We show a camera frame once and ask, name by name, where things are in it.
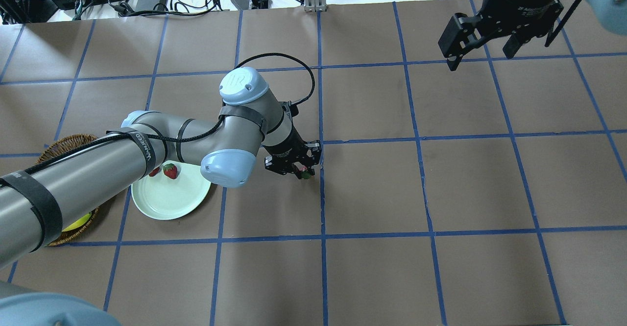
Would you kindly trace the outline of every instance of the wicker basket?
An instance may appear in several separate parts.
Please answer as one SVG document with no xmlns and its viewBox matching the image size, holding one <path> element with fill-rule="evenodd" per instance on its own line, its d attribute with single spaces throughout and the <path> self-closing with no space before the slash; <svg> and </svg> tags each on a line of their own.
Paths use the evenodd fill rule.
<svg viewBox="0 0 627 326">
<path fill-rule="evenodd" d="M 50 145 L 50 147 L 48 147 L 46 151 L 41 154 L 40 158 L 37 160 L 37 163 L 52 159 L 56 156 L 64 154 L 65 152 L 74 150 L 74 148 L 78 148 L 82 145 L 90 143 L 96 139 L 96 136 L 87 134 L 77 134 L 62 138 L 61 140 L 58 140 Z M 94 221 L 94 218 L 96 218 L 96 216 L 98 216 L 98 207 L 92 210 L 91 217 L 89 217 L 89 219 L 82 226 L 76 229 L 68 230 L 67 232 L 61 232 L 61 235 L 54 241 L 51 241 L 48 246 L 59 246 L 71 241 L 77 236 L 80 236 L 81 234 L 83 234 L 83 232 L 85 232 L 85 230 L 87 230 L 87 228 L 89 228 L 89 226 L 92 225 L 92 222 Z"/>
</svg>

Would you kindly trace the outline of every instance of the robotic arm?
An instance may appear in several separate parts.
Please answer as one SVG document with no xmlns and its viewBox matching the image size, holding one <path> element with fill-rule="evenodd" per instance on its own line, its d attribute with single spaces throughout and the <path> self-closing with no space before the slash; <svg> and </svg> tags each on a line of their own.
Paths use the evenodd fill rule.
<svg viewBox="0 0 627 326">
<path fill-rule="evenodd" d="M 262 145 L 266 168 L 299 179 L 315 174 L 320 141 L 305 142 L 289 103 L 278 102 L 251 67 L 227 74 L 216 125 L 154 111 L 132 112 L 122 128 L 67 158 L 3 176 L 0 183 L 0 268 L 47 245 L 85 215 L 166 160 L 201 166 L 212 183 L 241 187 Z M 299 169 L 296 163 L 304 165 Z"/>
<path fill-rule="evenodd" d="M 605 29 L 627 35 L 627 2 L 625 0 L 587 0 Z M 507 58 L 513 58 L 531 38 L 547 36 L 548 47 L 580 0 L 555 31 L 553 26 L 564 9 L 559 0 L 483 0 L 476 16 L 456 13 L 448 22 L 437 44 L 455 71 L 464 55 L 486 42 L 510 36 L 503 47 Z"/>
</svg>

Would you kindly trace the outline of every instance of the red strawberry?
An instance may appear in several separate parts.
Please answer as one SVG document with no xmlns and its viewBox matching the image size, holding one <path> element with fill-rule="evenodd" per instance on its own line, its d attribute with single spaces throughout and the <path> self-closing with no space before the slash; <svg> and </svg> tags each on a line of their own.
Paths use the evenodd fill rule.
<svg viewBox="0 0 627 326">
<path fill-rule="evenodd" d="M 179 176 L 179 168 L 172 163 L 163 166 L 163 174 L 170 179 L 176 179 Z"/>
<path fill-rule="evenodd" d="M 157 167 L 157 168 L 155 168 L 155 170 L 150 172 L 150 174 L 148 174 L 148 176 L 156 176 L 160 171 L 161 171 L 161 167 Z"/>
</svg>

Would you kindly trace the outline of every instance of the white plate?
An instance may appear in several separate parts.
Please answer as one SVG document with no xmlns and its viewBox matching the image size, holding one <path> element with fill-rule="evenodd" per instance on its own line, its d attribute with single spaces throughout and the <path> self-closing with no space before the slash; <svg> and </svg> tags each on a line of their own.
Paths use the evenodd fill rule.
<svg viewBox="0 0 627 326">
<path fill-rule="evenodd" d="M 170 179 L 163 174 L 163 165 L 175 164 L 179 176 Z M 133 202 L 143 214 L 165 221 L 192 212 L 202 202 L 211 183 L 200 174 L 200 167 L 188 163 L 166 161 L 156 176 L 144 176 L 130 186 Z"/>
</svg>

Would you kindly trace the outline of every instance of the yellow object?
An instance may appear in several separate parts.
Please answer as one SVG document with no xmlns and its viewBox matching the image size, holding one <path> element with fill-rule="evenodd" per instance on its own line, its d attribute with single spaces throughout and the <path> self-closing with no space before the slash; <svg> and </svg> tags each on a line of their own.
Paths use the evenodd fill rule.
<svg viewBox="0 0 627 326">
<path fill-rule="evenodd" d="M 80 217 L 80 219 L 72 224 L 70 224 L 69 227 L 65 228 L 64 230 L 62 230 L 62 232 L 67 232 L 68 230 L 74 230 L 80 226 L 82 226 L 83 224 L 85 224 L 85 222 L 87 222 L 87 220 L 89 219 L 89 217 L 92 216 L 92 213 L 89 212 L 88 214 L 86 214 L 83 217 Z"/>
</svg>

